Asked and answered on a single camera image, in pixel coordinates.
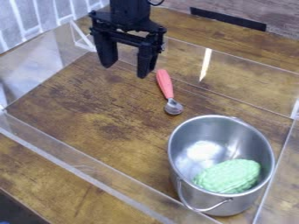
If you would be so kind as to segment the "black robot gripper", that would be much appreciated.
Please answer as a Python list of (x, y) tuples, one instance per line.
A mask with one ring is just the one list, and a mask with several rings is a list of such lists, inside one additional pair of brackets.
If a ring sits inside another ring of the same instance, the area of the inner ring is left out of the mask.
[(117, 42), (137, 47), (136, 76), (144, 78), (154, 69), (164, 44), (165, 28), (150, 20), (150, 0), (109, 0), (109, 11), (93, 10), (88, 16), (101, 66), (117, 61)]

